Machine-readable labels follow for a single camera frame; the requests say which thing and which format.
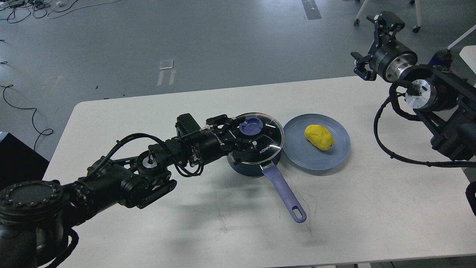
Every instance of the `pan handle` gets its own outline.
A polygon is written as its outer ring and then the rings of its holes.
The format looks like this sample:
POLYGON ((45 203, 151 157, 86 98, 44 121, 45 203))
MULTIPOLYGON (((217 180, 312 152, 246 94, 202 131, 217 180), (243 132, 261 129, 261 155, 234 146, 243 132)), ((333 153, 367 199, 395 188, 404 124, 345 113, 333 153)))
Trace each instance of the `pan handle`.
POLYGON ((296 196, 291 191, 291 188, 289 188, 286 180, 284 180, 284 177, 279 171, 278 167, 272 162, 266 166, 260 167, 263 171, 263 174, 273 183, 274 188, 276 188, 279 196, 283 200, 284 205, 286 205, 286 208, 288 208, 288 211, 293 217, 294 221, 298 223, 304 222, 307 219, 307 215, 296 196))

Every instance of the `power cord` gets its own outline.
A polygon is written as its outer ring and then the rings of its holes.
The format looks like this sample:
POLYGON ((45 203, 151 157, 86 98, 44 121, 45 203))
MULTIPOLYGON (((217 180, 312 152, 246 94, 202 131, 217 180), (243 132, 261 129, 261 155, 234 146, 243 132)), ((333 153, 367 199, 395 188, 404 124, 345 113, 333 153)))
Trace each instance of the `power cord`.
POLYGON ((6 9, 9 9, 11 10, 10 14, 7 16, 6 19, 0 19, 0 21, 7 21, 8 23, 10 24, 14 24, 14 23, 18 23, 20 21, 23 21, 25 20, 26 18, 28 18, 29 16, 33 15, 33 17, 37 18, 37 19, 41 19, 43 17, 47 17, 48 19, 57 19, 57 18, 60 18, 60 17, 63 17, 64 15, 66 14, 69 14, 73 11, 76 11, 76 10, 80 10, 80 9, 83 9, 83 8, 88 8, 88 7, 94 7, 94 6, 99 6, 99 5, 104 5, 104 4, 112 4, 112 3, 115 3, 115 2, 119 2, 120 0, 110 0, 109 2, 104 2, 104 3, 99 3, 99 4, 93 4, 93 5, 88 5, 88 6, 84 6, 84 7, 80 7, 80 8, 76 8, 76 9, 73 9, 73 10, 70 10, 73 5, 78 2, 78 0, 75 0, 67 9, 65 10, 59 10, 59 11, 56 11, 55 8, 57 6, 59 6, 59 4, 57 4, 54 8, 51 9, 51 11, 47 11, 46 9, 47 8, 51 8, 51 4, 50 2, 46 2, 44 0, 27 0, 27 1, 23 1, 23 2, 20 2, 19 4, 15 4, 15 5, 8 5, 7 7, 1 9, 0 11, 3 11, 3 10, 6 10, 6 9), (22 18, 21 20, 19 21, 14 21, 16 19, 16 11, 17 9, 22 9, 22 10, 27 10, 29 13, 28 15, 26 15, 24 18, 22 18), (42 15, 42 16, 35 16, 35 12, 38 12, 39 10, 45 10, 45 14, 42 15), (50 17, 50 15, 52 13, 62 13, 62 12, 65 12, 69 10, 68 12, 60 15, 60 16, 57 16, 57 17, 50 17))
POLYGON ((33 121, 33 118, 35 117, 35 114, 36 114, 36 111, 38 110, 38 108, 20 108, 20 107, 16 107, 16 106, 10 104, 10 103, 7 101, 7 99, 5 98, 5 91, 7 90, 7 88, 13 87, 12 84, 11 84, 11 85, 8 85, 8 86, 2 86, 2 85, 0 85, 0 87, 3 87, 3 93, 2 93, 2 95, 3 95, 3 100, 4 100, 8 105, 10 105, 11 107, 17 108, 17 109, 21 109, 21 110, 35 110, 35 111, 33 112, 33 115, 31 116, 31 124, 33 125, 33 128, 36 130, 36 132, 38 132, 38 134, 39 134, 38 137, 36 138, 35 144, 34 144, 34 146, 33 146, 33 150, 36 151, 36 143, 38 142, 38 139, 39 139, 41 136, 49 136, 49 135, 53 134, 53 130, 52 130, 51 128, 47 128, 47 129, 45 129, 45 130, 43 130, 43 131, 40 132, 40 131, 36 128, 35 122, 33 121))
POLYGON ((19 21, 10 22, 10 20, 14 20, 14 19, 16 18, 16 10, 17 10, 18 8, 20 8, 21 6, 23 6, 23 5, 26 5, 26 2, 25 2, 25 1, 23 1, 23 2, 21 2, 21 3, 19 3, 19 4, 16 4, 16 5, 10 5, 10 3, 8 3, 8 6, 5 7, 5 8, 3 8, 3 9, 1 9, 0 11, 3 11, 3 10, 5 10, 5 9, 11 9, 11 12, 10 12, 10 14, 8 15, 8 17, 7 17, 6 19, 0 19, 0 21, 7 21, 7 23, 15 24, 15 23, 18 23, 18 22, 23 21, 23 20, 25 20, 26 18, 28 18, 28 17, 31 15, 31 11, 28 10, 28 9, 26 9, 26 10, 28 11, 28 15, 26 15, 23 19, 21 19, 21 20, 19 20, 19 21))
POLYGON ((49 3, 46 3, 43 0, 28 0, 28 3, 31 4, 31 5, 25 6, 25 8, 32 7, 32 9, 33 9, 32 16, 37 18, 37 19, 41 19, 41 18, 45 17, 48 14, 48 11, 46 11, 46 8, 49 8, 51 6, 49 3), (35 16, 35 12, 37 12, 38 10, 44 10, 45 14, 41 17, 35 16))
MULTIPOLYGON (((74 3, 76 3, 77 1, 78 1, 78 0, 75 0, 75 1, 71 4, 71 6, 70 6, 69 8, 67 8, 66 10, 69 10, 69 9, 74 5, 74 3)), ((63 17, 64 15, 69 14, 69 13, 71 13, 71 12, 73 12, 73 11, 76 11, 76 10, 80 10, 80 9, 84 9, 84 8, 88 8, 88 7, 94 7, 94 6, 105 5, 105 4, 112 4, 112 3, 119 2, 119 1, 120 1, 120 0, 110 0, 109 2, 104 2, 104 3, 89 5, 89 6, 84 6, 84 7, 80 7, 80 8, 77 8, 77 9, 70 10, 70 11, 68 11, 68 12, 66 12, 66 13, 64 13, 64 14, 62 14, 62 15, 60 15, 60 16, 57 16, 57 17, 50 17, 50 14, 53 13, 53 12, 60 13, 60 12, 66 11, 66 10, 55 11, 54 8, 53 8, 53 9, 46 15, 46 17, 47 17, 48 19, 57 19, 57 18, 63 17)))

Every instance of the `blue plate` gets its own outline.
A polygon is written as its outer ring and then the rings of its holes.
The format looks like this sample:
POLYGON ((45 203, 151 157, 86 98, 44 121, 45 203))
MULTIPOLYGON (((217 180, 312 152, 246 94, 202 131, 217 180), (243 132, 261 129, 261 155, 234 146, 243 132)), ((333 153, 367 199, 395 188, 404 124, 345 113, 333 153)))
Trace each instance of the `blue plate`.
POLYGON ((308 170, 330 170, 342 163, 350 153, 350 137, 336 120, 316 113, 303 114, 291 119, 284 126, 284 153, 291 161, 308 170), (334 144, 327 151, 312 145, 304 136, 310 124, 319 124, 331 132, 334 144))

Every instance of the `pot lid knob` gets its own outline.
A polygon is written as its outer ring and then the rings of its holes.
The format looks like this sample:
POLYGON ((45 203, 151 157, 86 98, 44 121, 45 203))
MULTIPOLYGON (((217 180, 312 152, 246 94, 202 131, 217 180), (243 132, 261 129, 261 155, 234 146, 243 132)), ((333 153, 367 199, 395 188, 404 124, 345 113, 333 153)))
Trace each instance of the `pot lid knob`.
POLYGON ((239 124, 239 130, 247 136, 254 136, 260 133, 262 129, 263 122, 255 116, 247 117, 243 123, 239 124))

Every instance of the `handle hole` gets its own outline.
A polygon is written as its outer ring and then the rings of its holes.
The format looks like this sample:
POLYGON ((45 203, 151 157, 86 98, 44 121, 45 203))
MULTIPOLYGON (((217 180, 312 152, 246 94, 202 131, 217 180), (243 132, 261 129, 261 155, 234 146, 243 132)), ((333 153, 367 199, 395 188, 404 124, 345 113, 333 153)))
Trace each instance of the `handle hole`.
POLYGON ((296 215, 296 218, 298 218, 298 219, 302 218, 301 211, 299 210, 299 208, 297 206, 293 207, 293 212, 294 212, 294 215, 296 215))

